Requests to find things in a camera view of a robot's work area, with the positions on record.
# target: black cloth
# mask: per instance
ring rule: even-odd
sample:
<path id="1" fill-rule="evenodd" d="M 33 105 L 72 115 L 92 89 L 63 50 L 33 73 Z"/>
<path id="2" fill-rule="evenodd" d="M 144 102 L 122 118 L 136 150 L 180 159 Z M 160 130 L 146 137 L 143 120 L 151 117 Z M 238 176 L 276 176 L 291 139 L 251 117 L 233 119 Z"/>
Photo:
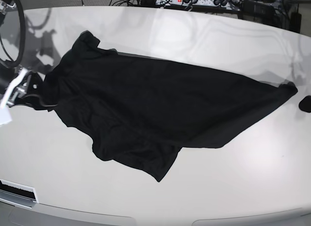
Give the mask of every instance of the black cloth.
<path id="1" fill-rule="evenodd" d="M 84 32 L 46 75 L 42 96 L 57 115 L 115 160 L 160 181 L 182 147 L 220 148 L 297 93 L 245 76 L 118 55 Z"/>

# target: white table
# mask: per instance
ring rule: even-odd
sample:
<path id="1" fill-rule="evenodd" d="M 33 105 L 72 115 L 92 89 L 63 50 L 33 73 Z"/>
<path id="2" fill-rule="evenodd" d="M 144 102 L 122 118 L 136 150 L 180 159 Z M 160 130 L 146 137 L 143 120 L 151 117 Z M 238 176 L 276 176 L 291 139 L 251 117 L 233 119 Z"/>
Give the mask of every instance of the white table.
<path id="1" fill-rule="evenodd" d="M 25 12 L 34 26 L 47 13 Z M 8 14 L 1 35 L 9 52 L 17 54 L 17 21 L 7 22 L 9 17 L 16 14 Z M 52 8 L 42 28 L 28 30 L 23 63 L 41 68 L 40 59 L 57 65 L 85 30 L 101 40 L 100 48 L 231 71 L 258 81 L 279 84 L 287 79 L 299 92 L 221 149 L 183 148 L 160 183 L 142 171 L 97 159 L 91 138 L 67 128 L 55 112 L 14 107 L 13 122 L 0 128 L 0 179 L 35 187 L 42 204 L 129 216 L 139 226 L 189 226 L 200 219 L 291 209 L 311 212 L 311 114 L 298 109 L 311 94 L 311 38 L 183 11 Z M 42 47 L 48 55 L 39 53 Z"/>

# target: floor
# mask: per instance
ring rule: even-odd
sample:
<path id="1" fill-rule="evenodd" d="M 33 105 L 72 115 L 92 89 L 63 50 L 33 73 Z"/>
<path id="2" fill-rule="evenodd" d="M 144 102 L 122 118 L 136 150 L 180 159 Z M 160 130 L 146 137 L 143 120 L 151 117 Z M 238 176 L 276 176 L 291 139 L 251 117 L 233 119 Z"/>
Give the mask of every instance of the floor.
<path id="1" fill-rule="evenodd" d="M 22 0 L 24 9 L 36 9 L 61 6 L 106 6 L 111 0 Z M 299 6 L 299 12 L 302 14 L 301 34 L 311 36 L 311 4 L 302 4 Z M 236 15 L 219 14 L 220 16 L 234 17 Z"/>
<path id="2" fill-rule="evenodd" d="M 37 213 L 31 210 L 21 209 L 0 202 L 0 225 L 1 226 L 109 226 L 94 224 L 78 220 L 59 218 L 47 214 Z M 311 214 L 298 218 L 253 226 L 310 226 Z"/>

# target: power strip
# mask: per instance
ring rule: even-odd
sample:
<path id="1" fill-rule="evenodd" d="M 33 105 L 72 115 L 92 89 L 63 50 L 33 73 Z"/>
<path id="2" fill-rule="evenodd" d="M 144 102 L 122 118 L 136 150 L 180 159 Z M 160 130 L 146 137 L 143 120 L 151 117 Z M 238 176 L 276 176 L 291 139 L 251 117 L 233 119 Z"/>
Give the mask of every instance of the power strip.
<path id="1" fill-rule="evenodd" d="M 193 6 L 208 6 L 208 7 L 220 7 L 219 5 L 215 5 L 215 0 L 198 0 L 198 2 L 196 4 L 193 4 Z M 183 3 L 183 0 L 170 0 L 170 3 L 168 4 L 168 0 L 157 0 L 156 1 L 156 5 L 162 5 L 162 4 L 166 4 L 166 5 L 184 5 L 187 6 L 189 3 Z M 227 3 L 224 6 L 221 6 L 222 8 L 225 8 L 227 10 L 236 10 L 238 11 L 239 8 L 234 6 L 231 3 Z"/>

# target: black garment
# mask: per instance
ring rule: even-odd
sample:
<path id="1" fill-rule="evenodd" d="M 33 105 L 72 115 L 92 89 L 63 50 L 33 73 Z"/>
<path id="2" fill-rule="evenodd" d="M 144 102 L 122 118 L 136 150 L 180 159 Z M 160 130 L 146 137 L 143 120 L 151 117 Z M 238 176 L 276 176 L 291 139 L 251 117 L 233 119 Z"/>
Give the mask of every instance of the black garment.
<path id="1" fill-rule="evenodd" d="M 118 55 L 84 32 L 43 83 L 57 115 L 115 160 L 160 181 L 182 147 L 220 148 L 297 93 L 242 75 Z"/>

